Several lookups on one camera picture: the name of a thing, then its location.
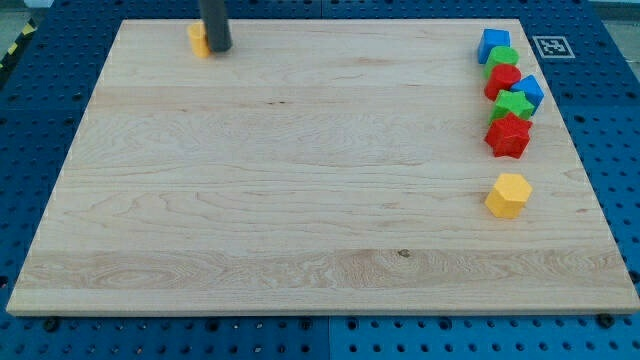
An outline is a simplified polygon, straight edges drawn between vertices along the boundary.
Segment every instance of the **red block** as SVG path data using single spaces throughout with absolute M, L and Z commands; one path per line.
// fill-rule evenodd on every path
M 491 71 L 489 82 L 484 88 L 484 94 L 492 101 L 496 101 L 500 90 L 509 90 L 511 86 L 520 81 L 520 70 L 510 64 L 496 65 Z
M 493 155 L 511 156 L 519 159 L 529 144 L 531 121 L 523 120 L 513 113 L 495 120 L 484 138 L 493 148 Z

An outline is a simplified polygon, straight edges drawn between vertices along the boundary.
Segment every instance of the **wooden board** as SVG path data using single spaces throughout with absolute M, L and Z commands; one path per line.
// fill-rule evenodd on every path
M 475 50 L 517 21 L 125 21 L 12 294 L 14 315 L 633 312 L 546 83 L 521 160 L 483 138 Z M 516 220 L 484 198 L 534 188 Z

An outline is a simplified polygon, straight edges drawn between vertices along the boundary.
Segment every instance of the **blue pegboard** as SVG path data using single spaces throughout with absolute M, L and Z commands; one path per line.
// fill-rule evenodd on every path
M 518 18 L 573 59 L 538 61 L 612 233 L 640 280 L 640 84 L 582 0 L 229 0 L 232 18 Z M 57 0 L 0 92 L 0 304 L 17 279 L 122 19 L 196 18 L 197 0 Z M 640 356 L 640 316 L 15 319 L 0 359 Z

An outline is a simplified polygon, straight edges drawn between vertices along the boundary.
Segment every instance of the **black cylinder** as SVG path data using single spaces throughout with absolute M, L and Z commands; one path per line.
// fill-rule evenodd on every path
M 213 52 L 224 52 L 231 48 L 231 32 L 224 0 L 198 0 L 200 17 L 204 21 L 209 39 L 209 48 Z

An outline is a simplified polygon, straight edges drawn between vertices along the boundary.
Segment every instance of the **blue block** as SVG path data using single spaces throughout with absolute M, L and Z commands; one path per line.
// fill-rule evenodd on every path
M 511 91 L 524 91 L 524 95 L 527 97 L 527 100 L 533 104 L 533 113 L 531 115 L 536 113 L 538 106 L 542 103 L 542 99 L 544 98 L 544 92 L 533 75 L 529 75 L 513 84 L 513 86 L 511 86 Z
M 506 30 L 484 29 L 478 45 L 478 64 L 485 64 L 491 49 L 496 46 L 511 46 L 511 35 Z

